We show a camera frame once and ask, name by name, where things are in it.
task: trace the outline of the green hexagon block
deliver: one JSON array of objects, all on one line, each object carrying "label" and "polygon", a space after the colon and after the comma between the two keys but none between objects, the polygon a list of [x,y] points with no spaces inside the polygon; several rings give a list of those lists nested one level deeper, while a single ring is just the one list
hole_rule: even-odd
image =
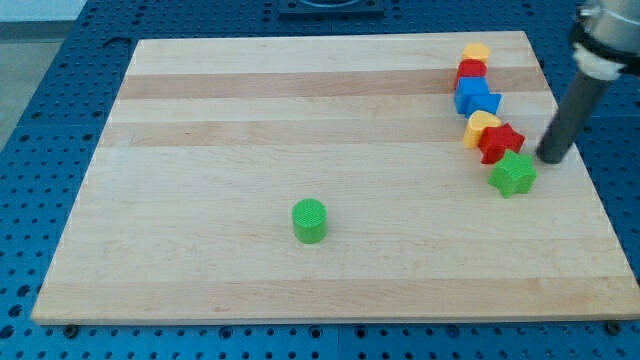
[{"label": "green hexagon block", "polygon": [[293,232],[305,244],[315,244],[327,235],[327,209],[316,199],[300,200],[291,214]]},{"label": "green hexagon block", "polygon": [[516,193],[528,193],[537,176],[531,155],[520,155],[507,150],[502,160],[493,168],[489,184],[498,188],[503,197],[508,198]]}]

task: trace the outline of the blue perforated table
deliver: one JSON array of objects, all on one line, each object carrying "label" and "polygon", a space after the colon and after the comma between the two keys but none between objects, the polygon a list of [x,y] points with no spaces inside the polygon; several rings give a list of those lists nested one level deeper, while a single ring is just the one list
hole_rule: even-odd
[{"label": "blue perforated table", "polygon": [[[29,320],[75,194],[138,39],[524,30],[556,98],[575,65],[577,3],[386,1],[383,18],[278,20],[275,2],[89,1],[0,155],[0,359],[640,358],[640,322],[60,327]],[[640,273],[640,95],[618,81],[578,145]]]}]

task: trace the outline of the red star block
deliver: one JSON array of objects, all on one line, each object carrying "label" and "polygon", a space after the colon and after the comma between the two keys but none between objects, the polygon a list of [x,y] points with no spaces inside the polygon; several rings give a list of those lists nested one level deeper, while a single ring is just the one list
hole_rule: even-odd
[{"label": "red star block", "polygon": [[458,80],[461,77],[483,77],[487,75],[487,65],[480,60],[466,59],[458,65],[456,80],[453,82],[453,90],[458,88]]},{"label": "red star block", "polygon": [[520,152],[524,143],[524,136],[513,130],[511,125],[504,124],[499,127],[487,127],[482,132],[480,138],[480,150],[484,155],[483,164],[495,164],[504,156],[504,152],[509,149],[513,152]]}]

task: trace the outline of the yellow half-cylinder block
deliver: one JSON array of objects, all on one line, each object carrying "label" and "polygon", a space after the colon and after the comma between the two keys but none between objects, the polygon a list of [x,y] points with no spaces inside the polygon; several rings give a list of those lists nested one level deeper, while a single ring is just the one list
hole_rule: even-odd
[{"label": "yellow half-cylinder block", "polygon": [[480,60],[483,63],[487,63],[489,61],[489,55],[491,54],[491,49],[483,43],[469,43],[462,50],[462,60],[466,59],[476,59]]},{"label": "yellow half-cylinder block", "polygon": [[484,128],[498,127],[500,125],[502,125],[502,120],[492,113],[483,110],[474,111],[467,121],[467,128],[462,138],[464,147],[469,149],[477,148]]}]

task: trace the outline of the blue cube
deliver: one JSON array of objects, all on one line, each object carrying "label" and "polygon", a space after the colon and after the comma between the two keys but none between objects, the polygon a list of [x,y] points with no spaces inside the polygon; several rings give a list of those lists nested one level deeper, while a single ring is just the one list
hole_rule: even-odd
[{"label": "blue cube", "polygon": [[483,77],[461,77],[458,81],[458,88],[453,95],[458,114],[466,114],[467,106],[471,95],[488,95],[489,85]]},{"label": "blue cube", "polygon": [[498,112],[501,100],[501,94],[471,95],[465,116],[469,118],[476,110],[484,110],[495,115]]}]

